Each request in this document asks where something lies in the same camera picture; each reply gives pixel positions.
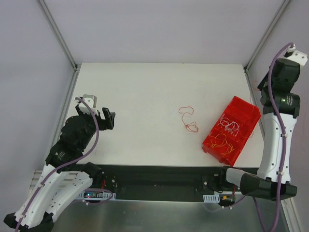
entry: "metal frame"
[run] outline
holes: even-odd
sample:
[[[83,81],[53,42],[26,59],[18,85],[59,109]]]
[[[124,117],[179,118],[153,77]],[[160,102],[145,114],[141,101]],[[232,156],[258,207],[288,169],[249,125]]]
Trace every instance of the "metal frame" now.
[[[70,83],[70,86],[68,88],[65,100],[62,104],[62,111],[61,111],[60,117],[58,119],[58,123],[57,123],[56,130],[55,130],[55,133],[54,133],[54,137],[53,137],[53,141],[52,141],[52,144],[54,144],[57,141],[57,139],[59,138],[61,127],[64,124],[65,117],[66,117],[68,109],[69,109],[69,104],[70,104],[70,100],[72,98],[74,87],[75,87],[75,84],[76,84],[76,81],[77,81],[77,78],[78,78],[80,65],[78,66],[76,64],[76,62],[75,62],[67,44],[66,44],[63,36],[60,33],[60,30],[59,30],[59,28],[58,28],[58,26],[57,26],[57,24],[56,24],[56,22],[55,22],[55,20],[52,16],[51,12],[50,12],[50,10],[48,9],[48,6],[47,6],[45,0],[37,0],[37,1],[38,1],[40,8],[43,11],[43,14],[46,17],[46,20],[48,21],[48,23],[51,27],[51,30],[53,31],[57,41],[59,42],[60,47],[62,48],[65,56],[67,57],[68,61],[70,62],[71,66],[74,69],[74,74],[73,74],[73,77],[71,79],[71,83]],[[259,41],[257,47],[253,51],[253,54],[251,55],[247,65],[244,67],[244,72],[246,74],[246,79],[247,79],[247,82],[248,82],[251,97],[252,97],[253,103],[255,105],[257,105],[256,104],[257,99],[255,98],[255,95],[253,93],[253,89],[252,89],[252,86],[250,84],[250,78],[247,75],[248,70],[250,69],[252,64],[255,62],[259,53],[261,52],[264,45],[266,44],[266,42],[270,38],[274,28],[276,27],[277,23],[279,22],[279,20],[283,16],[284,12],[288,9],[288,6],[289,6],[291,1],[292,0],[283,0],[281,5],[279,6],[277,12],[275,13],[273,19],[271,20],[268,28],[266,29],[265,33],[263,34],[261,40]],[[261,131],[262,131],[262,135],[264,136],[265,133],[264,133],[263,125],[262,125],[261,122],[259,122],[259,124],[260,124],[260,128],[261,128]],[[110,168],[113,168],[113,169],[116,169],[116,170],[119,169],[119,167],[116,167],[116,166],[110,166]],[[140,167],[140,166],[130,166],[130,168],[137,170],[137,169],[142,168],[142,167]],[[199,168],[190,168],[190,169],[194,170],[194,172],[196,172]],[[282,201],[282,206],[283,206],[284,214],[286,216],[286,220],[288,222],[288,226],[289,226],[290,231],[292,231],[292,232],[303,231],[302,226],[301,226],[301,222],[299,220],[299,216],[298,216],[298,213],[297,213],[297,209],[296,209],[295,204],[294,204],[294,200],[293,199],[284,200],[284,201]]]

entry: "gray floor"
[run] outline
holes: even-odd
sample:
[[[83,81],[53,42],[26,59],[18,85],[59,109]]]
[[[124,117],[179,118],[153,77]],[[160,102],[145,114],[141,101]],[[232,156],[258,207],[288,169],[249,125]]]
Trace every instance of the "gray floor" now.
[[[265,224],[270,228],[275,203],[259,200]],[[251,197],[232,210],[210,213],[217,205],[204,203],[110,201],[103,205],[69,206],[53,232],[261,232]],[[288,231],[283,213],[277,232]]]

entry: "red tray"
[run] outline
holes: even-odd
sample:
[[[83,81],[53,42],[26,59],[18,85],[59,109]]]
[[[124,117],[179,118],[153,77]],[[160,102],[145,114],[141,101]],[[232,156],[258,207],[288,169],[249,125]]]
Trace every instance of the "red tray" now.
[[[203,142],[204,152],[234,166],[260,117],[256,106],[234,96]]]

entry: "tabletop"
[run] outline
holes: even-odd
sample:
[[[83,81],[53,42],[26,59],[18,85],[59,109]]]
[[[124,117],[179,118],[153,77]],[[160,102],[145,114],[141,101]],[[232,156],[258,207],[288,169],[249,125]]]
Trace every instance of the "tabletop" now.
[[[222,166],[202,142],[235,95],[251,101],[243,67],[226,64],[83,63],[73,97],[84,94],[97,96],[97,109],[116,117],[114,129],[100,131],[97,147],[79,163],[111,165]],[[67,117],[77,114],[75,105]],[[196,122],[197,133],[182,122],[178,110],[186,106],[194,113],[183,119]],[[234,166],[259,167],[263,146],[257,124]]]

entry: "white string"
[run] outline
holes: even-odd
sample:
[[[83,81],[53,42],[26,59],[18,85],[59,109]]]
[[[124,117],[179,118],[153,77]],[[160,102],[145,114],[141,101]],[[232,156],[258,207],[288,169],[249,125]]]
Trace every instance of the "white string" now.
[[[227,117],[223,117],[220,119],[220,123],[218,124],[221,127],[224,127],[224,130],[231,133],[235,137],[239,132],[239,124],[237,122],[229,120]]]

